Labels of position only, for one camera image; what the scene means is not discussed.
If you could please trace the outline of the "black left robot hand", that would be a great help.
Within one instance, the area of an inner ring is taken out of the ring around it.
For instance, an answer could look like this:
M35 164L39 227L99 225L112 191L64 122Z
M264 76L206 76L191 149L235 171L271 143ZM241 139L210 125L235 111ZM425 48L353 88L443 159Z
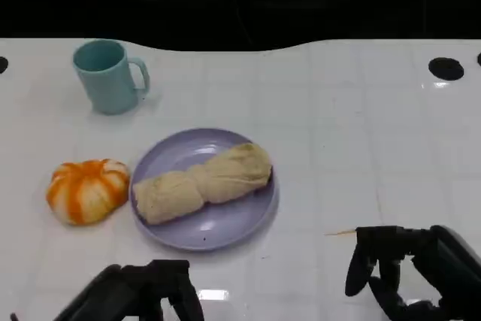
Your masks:
M144 266L109 265L56 317L60 321L163 320L166 298L180 320L203 320L186 260L153 260Z

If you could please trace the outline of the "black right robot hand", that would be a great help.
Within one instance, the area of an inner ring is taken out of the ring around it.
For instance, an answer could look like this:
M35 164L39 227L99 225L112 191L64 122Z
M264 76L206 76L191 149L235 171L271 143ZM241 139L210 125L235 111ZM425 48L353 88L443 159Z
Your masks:
M458 233L439 225L358 227L355 233L346 296L358 295L369 286L390 320L480 318L480 257ZM401 262L406 256L440 293L438 304L427 300L408 304L400 297Z

